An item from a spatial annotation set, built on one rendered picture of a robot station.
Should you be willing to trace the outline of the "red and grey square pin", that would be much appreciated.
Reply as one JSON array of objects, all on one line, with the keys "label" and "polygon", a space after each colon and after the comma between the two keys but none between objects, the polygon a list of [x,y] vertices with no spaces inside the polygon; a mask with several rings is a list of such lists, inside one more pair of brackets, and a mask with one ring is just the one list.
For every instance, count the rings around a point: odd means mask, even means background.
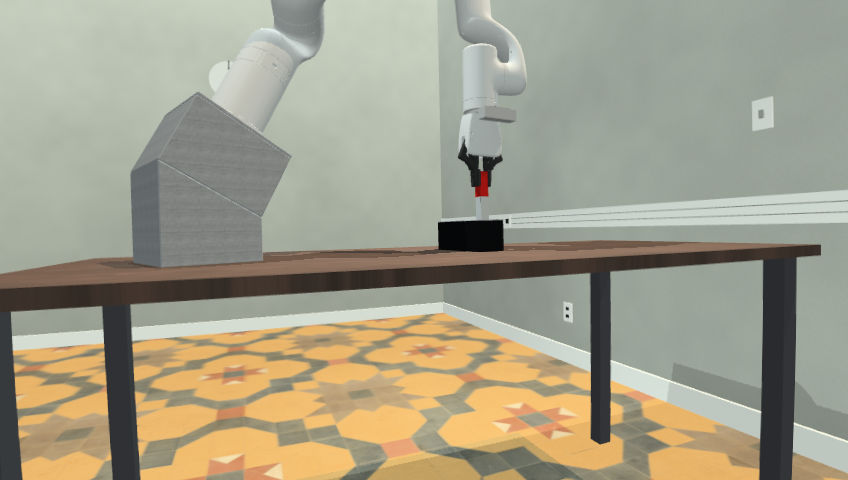
[{"label": "red and grey square pin", "polygon": [[476,220],[489,220],[488,172],[481,171],[481,185],[475,187]]}]

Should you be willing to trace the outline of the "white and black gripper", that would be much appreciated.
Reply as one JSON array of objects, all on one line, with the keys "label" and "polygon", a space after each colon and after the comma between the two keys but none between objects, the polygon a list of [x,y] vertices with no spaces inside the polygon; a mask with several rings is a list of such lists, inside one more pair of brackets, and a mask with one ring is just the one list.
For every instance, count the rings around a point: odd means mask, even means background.
[{"label": "white and black gripper", "polygon": [[[488,172],[488,187],[490,187],[491,170],[503,161],[499,122],[479,120],[476,111],[463,115],[459,130],[458,152],[458,158],[471,170],[471,187],[481,185],[479,159],[483,159],[483,171]],[[493,157],[495,157],[494,160]]]}]

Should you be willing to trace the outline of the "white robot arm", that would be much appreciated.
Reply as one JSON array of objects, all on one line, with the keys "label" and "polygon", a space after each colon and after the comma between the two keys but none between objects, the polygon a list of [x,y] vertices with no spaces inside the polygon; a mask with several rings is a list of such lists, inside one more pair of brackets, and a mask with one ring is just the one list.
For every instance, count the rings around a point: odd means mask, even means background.
[{"label": "white robot arm", "polygon": [[[271,0],[273,30],[249,36],[212,100],[263,133],[297,67],[322,45],[325,1]],[[463,50],[463,114],[476,111],[479,120],[517,121],[516,110],[498,107],[498,95],[519,95],[526,87],[519,42],[492,19],[490,0],[455,0],[455,7],[460,36],[475,44]]]}]

